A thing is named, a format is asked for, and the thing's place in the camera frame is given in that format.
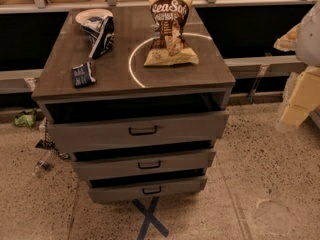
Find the drawer handle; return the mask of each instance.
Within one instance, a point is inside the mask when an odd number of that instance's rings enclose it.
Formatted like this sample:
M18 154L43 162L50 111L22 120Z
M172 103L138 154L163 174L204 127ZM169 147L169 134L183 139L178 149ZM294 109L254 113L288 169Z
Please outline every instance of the drawer handle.
M129 133L132 136L141 136L141 135L151 135L156 134L158 131L158 126L150 127L150 128L129 128Z
M159 189L157 189L156 191L145 191L145 189L142 188L142 193L145 195L158 194L160 192L161 192L161 186L159 186Z
M154 162L156 165L154 166L143 166L143 163L138 163L138 167L141 170L146 170L146 169L156 169L161 166L161 161L159 160L158 162Z

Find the speckled floor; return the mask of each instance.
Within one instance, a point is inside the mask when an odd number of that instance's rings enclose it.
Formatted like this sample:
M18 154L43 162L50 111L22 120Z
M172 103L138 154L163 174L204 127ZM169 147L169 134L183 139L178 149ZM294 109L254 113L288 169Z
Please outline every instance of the speckled floor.
M308 119L279 133L279 103L229 106L205 190L160 197L145 239L306 239L320 236L320 130ZM51 157L43 177L32 171L38 125L17 128L0 111L0 239L137 239L145 216L131 202L95 204L71 162ZM148 209L151 199L140 200Z

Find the gray drawer cabinet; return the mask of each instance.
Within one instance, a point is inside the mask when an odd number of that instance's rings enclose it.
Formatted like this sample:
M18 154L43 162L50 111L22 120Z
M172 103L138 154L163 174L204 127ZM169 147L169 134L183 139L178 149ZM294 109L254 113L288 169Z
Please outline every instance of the gray drawer cabinet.
M151 68L141 65L147 46L131 54L152 37L148 8L110 10L115 43L92 62L95 84L72 86L71 68L90 52L74 23L80 10L69 13L55 43L32 95L49 121L51 138L72 156L94 202L204 189L215 141L228 119L232 74L195 10L185 32L199 64Z

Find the white plate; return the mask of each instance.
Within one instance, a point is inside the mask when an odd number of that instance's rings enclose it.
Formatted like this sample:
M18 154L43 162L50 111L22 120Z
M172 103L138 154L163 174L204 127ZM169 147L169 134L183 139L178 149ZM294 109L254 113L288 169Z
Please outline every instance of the white plate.
M90 17L100 17L102 19L113 16L112 12L105 10L105 9L90 9L83 12L80 12L76 16L76 21L80 23L81 25L84 25L84 23L89 19Z

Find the small blue package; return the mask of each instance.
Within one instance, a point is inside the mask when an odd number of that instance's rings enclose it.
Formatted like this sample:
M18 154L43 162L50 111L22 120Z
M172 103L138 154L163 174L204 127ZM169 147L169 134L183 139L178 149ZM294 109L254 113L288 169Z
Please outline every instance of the small blue package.
M72 80L73 86L76 88L95 83L96 79L92 77L91 73L91 62L72 68Z

